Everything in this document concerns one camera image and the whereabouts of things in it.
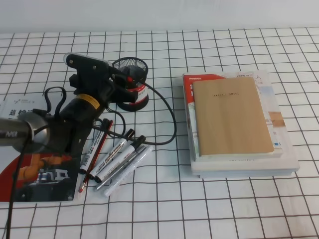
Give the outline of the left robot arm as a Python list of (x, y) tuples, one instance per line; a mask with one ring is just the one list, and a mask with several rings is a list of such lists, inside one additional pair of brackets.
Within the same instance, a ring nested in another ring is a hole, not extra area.
[(62, 89), (63, 97), (51, 115), (51, 103), (45, 93), (46, 110), (33, 109), (17, 119), (1, 119), (0, 144), (25, 153), (81, 153), (94, 121), (109, 103), (137, 100), (138, 92), (128, 90), (128, 85), (137, 80), (136, 76), (120, 71), (72, 75), (70, 85), (75, 88), (74, 99), (65, 106), (66, 93)]

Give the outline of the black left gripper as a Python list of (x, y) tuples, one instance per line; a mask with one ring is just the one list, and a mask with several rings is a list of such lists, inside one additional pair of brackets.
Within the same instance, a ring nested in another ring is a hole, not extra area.
[[(132, 77), (133, 82), (129, 83), (127, 77)], [(111, 79), (121, 87), (139, 87), (146, 81), (146, 71), (138, 66), (126, 66), (123, 70), (115, 71)], [(116, 88), (106, 77), (81, 78), (73, 74), (69, 83), (75, 88), (75, 99), (88, 103), (95, 110), (106, 108), (110, 103), (135, 103), (138, 99), (138, 91)]]

